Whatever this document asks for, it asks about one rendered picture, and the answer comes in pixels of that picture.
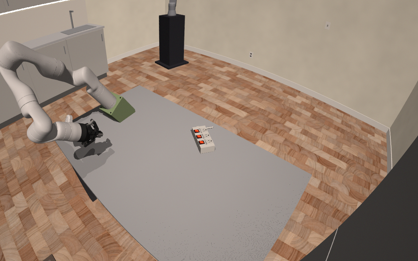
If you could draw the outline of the beige power strip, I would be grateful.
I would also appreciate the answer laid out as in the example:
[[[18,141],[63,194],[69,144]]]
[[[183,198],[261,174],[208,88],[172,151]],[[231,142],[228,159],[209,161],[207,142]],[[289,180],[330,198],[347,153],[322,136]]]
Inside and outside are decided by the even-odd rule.
[[[213,128],[213,126],[211,127],[207,127],[206,126],[196,126],[196,127],[192,127],[192,134],[193,137],[196,141],[196,145],[200,151],[200,153],[208,153],[208,152],[213,152],[215,149],[215,145],[209,135],[209,132],[207,129],[209,128]]]

